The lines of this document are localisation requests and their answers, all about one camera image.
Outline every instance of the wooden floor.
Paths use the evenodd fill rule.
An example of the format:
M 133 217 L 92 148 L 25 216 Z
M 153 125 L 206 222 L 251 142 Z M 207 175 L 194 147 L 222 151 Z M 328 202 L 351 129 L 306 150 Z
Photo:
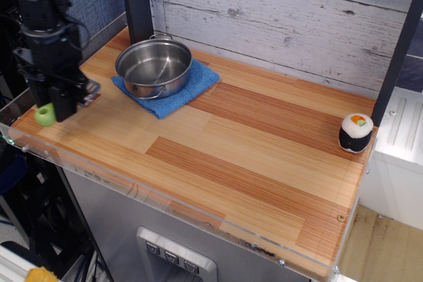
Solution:
M 359 206 L 340 269 L 359 282 L 423 281 L 423 231 Z

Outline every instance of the sushi plush toy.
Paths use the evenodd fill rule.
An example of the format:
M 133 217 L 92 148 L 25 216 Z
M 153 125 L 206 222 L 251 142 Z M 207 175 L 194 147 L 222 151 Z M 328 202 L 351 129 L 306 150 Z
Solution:
M 349 114 L 339 131 L 339 145 L 345 151 L 362 152 L 370 142 L 373 120 L 364 114 Z

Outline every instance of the wooden plank wall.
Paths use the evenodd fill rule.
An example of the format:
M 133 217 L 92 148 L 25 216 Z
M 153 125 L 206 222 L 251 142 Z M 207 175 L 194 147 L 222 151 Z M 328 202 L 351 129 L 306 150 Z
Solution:
M 204 50 L 377 98 L 411 0 L 151 0 L 155 30 Z

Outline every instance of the black metal frame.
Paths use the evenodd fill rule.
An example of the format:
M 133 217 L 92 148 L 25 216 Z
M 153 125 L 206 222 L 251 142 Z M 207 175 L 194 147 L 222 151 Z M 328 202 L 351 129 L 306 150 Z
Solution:
M 412 0 L 371 118 L 379 127 L 423 11 L 423 0 Z
M 124 0 L 131 43 L 148 39 L 153 34 L 150 0 Z

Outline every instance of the stainless steel pot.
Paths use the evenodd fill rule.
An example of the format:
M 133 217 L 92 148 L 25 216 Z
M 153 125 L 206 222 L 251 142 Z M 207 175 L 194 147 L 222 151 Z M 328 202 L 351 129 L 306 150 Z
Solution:
M 183 89 L 191 64 L 192 53 L 187 46 L 167 34 L 156 34 L 126 48 L 115 66 L 130 93 L 140 99 L 154 99 Z

